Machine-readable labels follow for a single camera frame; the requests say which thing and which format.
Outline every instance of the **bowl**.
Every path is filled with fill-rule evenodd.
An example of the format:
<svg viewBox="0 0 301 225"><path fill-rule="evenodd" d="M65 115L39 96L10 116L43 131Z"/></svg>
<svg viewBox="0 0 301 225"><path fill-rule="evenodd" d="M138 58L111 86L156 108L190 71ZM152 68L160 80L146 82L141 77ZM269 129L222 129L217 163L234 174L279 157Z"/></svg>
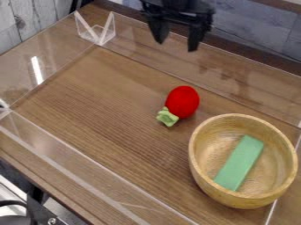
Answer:
<svg viewBox="0 0 301 225"><path fill-rule="evenodd" d="M213 179L246 134L260 139L265 147L234 192ZM224 114L202 122L190 137L190 170L212 199L229 207L259 208L284 194L296 178L296 150L287 136L267 121L244 114Z"/></svg>

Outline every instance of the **sponge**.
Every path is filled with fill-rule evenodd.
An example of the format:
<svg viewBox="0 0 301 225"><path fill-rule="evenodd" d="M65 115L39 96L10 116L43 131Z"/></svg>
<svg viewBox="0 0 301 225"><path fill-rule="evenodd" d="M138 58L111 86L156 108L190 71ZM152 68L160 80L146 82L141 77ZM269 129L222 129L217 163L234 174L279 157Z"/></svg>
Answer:
<svg viewBox="0 0 301 225"><path fill-rule="evenodd" d="M264 150L264 142L245 135L221 168L214 182L232 191L241 187Z"/></svg>

